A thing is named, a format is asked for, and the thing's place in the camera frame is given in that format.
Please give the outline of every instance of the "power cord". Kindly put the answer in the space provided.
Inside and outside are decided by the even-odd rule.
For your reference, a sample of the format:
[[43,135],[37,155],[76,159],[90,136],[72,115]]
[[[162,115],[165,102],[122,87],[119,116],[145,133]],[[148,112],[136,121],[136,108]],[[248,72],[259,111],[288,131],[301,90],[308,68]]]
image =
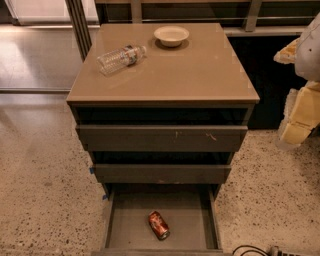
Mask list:
[[235,255],[236,251],[238,251],[241,248],[250,248],[246,251],[244,251],[242,254],[240,254],[240,256],[244,256],[245,254],[249,253],[249,252],[254,252],[257,253],[261,256],[270,256],[268,253],[266,253],[264,250],[256,247],[256,246],[252,246],[252,245],[240,245],[238,246],[232,253],[232,255]]

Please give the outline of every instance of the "plastic water bottle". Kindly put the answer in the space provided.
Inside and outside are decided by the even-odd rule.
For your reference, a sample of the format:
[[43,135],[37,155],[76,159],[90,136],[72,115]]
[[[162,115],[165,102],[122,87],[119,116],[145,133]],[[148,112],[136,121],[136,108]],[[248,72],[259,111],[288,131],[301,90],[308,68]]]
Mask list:
[[141,60],[146,52],[145,46],[127,45],[124,48],[105,53],[97,58],[100,72],[108,76]]

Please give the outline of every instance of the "drawer front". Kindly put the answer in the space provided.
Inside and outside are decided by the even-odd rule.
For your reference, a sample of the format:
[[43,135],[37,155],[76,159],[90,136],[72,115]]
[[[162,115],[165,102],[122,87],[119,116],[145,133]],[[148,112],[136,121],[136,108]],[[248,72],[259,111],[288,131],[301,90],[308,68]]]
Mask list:
[[222,184],[230,165],[126,165],[96,164],[100,183]]
[[78,125],[88,151],[236,152],[246,126]]

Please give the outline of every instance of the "black cable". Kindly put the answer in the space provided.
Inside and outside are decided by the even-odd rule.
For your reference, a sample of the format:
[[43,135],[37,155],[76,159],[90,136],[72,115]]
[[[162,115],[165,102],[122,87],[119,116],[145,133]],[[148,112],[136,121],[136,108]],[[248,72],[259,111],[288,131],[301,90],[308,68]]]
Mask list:
[[262,256],[267,255],[267,254],[264,254],[264,253],[262,253],[262,252],[260,252],[260,251],[248,250],[248,251],[245,251],[244,253],[242,253],[240,256],[243,256],[243,255],[247,254],[248,252],[255,252],[255,253],[258,253],[258,254],[260,254],[260,255],[262,255]]
[[261,255],[263,255],[263,256],[269,256],[264,250],[262,250],[256,246],[252,246],[252,245],[240,245],[233,251],[232,254],[234,255],[237,250],[239,250],[240,248],[245,248],[245,247],[255,249],[255,250],[259,251],[261,253]]

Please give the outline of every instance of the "open drawer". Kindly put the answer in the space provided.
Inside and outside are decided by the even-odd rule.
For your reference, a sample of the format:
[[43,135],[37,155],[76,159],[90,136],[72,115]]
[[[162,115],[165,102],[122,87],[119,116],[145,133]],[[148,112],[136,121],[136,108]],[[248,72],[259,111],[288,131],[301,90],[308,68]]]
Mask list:
[[[160,241],[148,223],[157,210],[170,229]],[[228,255],[220,248],[209,185],[113,184],[105,248],[95,256]]]

